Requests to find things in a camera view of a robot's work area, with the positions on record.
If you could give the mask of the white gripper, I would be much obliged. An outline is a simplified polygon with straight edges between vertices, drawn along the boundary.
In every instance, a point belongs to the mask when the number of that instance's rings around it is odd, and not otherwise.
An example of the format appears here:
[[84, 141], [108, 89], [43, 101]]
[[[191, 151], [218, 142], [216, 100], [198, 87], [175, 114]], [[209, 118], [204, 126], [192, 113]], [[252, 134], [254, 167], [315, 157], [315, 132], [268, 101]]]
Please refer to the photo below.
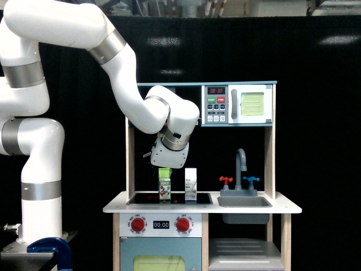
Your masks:
[[151, 151], [151, 164], [162, 168], [179, 169], [182, 168], [186, 162], [189, 150], [189, 143], [180, 151], [173, 151], [166, 148], [161, 142], [161, 138], [155, 142], [155, 146]]

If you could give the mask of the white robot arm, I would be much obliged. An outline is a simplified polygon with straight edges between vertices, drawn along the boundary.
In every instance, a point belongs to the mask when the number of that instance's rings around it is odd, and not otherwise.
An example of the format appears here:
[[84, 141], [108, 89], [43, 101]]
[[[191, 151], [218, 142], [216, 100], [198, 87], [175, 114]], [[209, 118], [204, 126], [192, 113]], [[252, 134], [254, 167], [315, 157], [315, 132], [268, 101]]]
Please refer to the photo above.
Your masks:
[[[76, 106], [66, 107], [63, 98], [57, 99], [58, 120], [45, 117], [51, 74], [43, 71], [42, 43], [69, 51], [49, 58], [60, 64], [61, 82], [77, 82], [86, 68], [91, 71], [75, 88]], [[129, 121], [144, 133], [157, 134], [153, 164], [183, 166], [199, 109], [163, 86], [141, 97], [135, 53], [98, 6], [8, 1], [1, 20], [1, 67], [1, 154], [27, 157], [21, 171], [22, 242], [62, 236], [63, 181], [101, 181], [105, 161], [100, 155], [116, 141], [100, 123], [101, 107], [86, 111], [86, 91], [90, 102], [100, 95], [98, 75], [109, 77], [115, 104]]]

